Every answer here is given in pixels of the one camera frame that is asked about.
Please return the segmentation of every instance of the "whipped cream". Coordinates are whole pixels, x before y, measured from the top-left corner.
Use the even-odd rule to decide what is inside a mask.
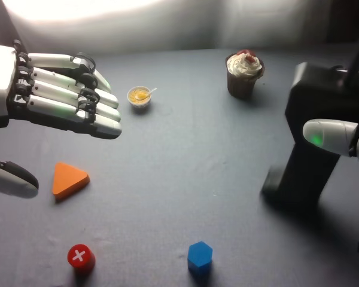
[[[232,55],[227,61],[227,69],[234,76],[248,76],[253,77],[258,74],[262,65],[257,57],[250,54],[242,53],[240,55]]]

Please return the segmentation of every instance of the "chocolate cupcake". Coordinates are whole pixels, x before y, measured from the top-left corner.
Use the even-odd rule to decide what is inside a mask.
[[[255,82],[264,74],[264,64],[250,50],[242,50],[226,58],[227,89],[233,97],[247,100]]]

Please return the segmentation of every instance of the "small bowl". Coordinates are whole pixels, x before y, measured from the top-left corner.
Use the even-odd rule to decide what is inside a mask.
[[[149,99],[148,99],[147,102],[144,102],[144,103],[133,103],[133,102],[129,99],[129,94],[130,94],[131,91],[137,90],[138,88],[141,89],[141,90],[145,90],[145,91],[147,91],[148,93],[150,93],[149,88],[142,87],[142,86],[138,86],[138,87],[131,88],[131,89],[129,90],[129,92],[127,92],[126,97],[127,97],[127,100],[129,101],[129,103],[130,103],[134,108],[136,108],[136,109],[142,109],[142,108],[145,108],[147,105],[149,105],[150,100],[151,100],[151,95],[149,96]]]

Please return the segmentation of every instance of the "spoon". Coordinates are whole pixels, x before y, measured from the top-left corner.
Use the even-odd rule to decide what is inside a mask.
[[[138,99],[138,100],[144,100],[144,99],[146,99],[148,96],[150,96],[150,94],[151,94],[152,92],[154,92],[155,90],[157,90],[157,88],[152,89],[152,90],[149,92],[149,94],[146,94],[144,97],[139,97],[138,94],[137,94],[137,95],[136,95],[136,99]]]

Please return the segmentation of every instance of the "orange triangular block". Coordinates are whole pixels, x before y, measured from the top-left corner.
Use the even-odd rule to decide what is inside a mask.
[[[85,187],[89,180],[86,172],[66,163],[56,163],[52,193],[56,199],[64,199]]]

